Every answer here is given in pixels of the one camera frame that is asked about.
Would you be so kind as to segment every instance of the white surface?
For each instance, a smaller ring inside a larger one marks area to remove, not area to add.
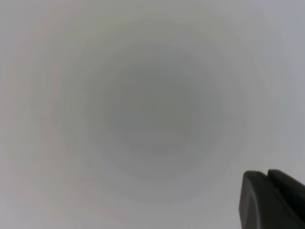
[[[2,1],[1,228],[234,229],[244,171],[305,182],[304,10]]]

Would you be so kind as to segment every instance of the black plastic object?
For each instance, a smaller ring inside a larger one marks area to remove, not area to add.
[[[305,229],[305,186],[280,170],[247,171],[239,214],[243,229]]]

